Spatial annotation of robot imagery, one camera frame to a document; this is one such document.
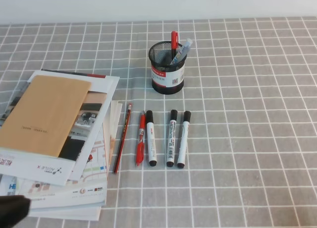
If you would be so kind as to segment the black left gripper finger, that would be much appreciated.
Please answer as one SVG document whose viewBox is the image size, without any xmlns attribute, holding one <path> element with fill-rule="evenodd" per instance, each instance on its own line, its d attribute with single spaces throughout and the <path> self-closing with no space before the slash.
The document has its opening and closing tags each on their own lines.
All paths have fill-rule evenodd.
<svg viewBox="0 0 317 228">
<path fill-rule="evenodd" d="M 23 195 L 0 197 L 0 227 L 12 228 L 29 214 L 31 200 Z"/>
</svg>

